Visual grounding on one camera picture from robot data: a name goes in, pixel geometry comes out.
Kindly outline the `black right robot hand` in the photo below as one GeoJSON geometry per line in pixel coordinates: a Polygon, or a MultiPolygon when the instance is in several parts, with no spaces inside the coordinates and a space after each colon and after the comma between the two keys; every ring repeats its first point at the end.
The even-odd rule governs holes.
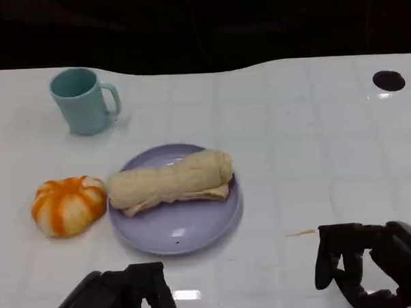
{"type": "Polygon", "coordinates": [[[319,226],[318,230],[317,290],[335,282],[353,308],[411,307],[411,225],[388,221],[383,226],[333,224],[319,226]],[[364,251],[396,282],[396,293],[364,290],[361,285],[364,251]]]}

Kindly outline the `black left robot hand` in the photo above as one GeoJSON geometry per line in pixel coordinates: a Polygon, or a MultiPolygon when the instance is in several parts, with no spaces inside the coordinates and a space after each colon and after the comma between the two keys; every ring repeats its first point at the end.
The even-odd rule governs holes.
{"type": "Polygon", "coordinates": [[[130,264],[122,271],[93,271],[57,308],[177,308],[161,262],[130,264]]]}

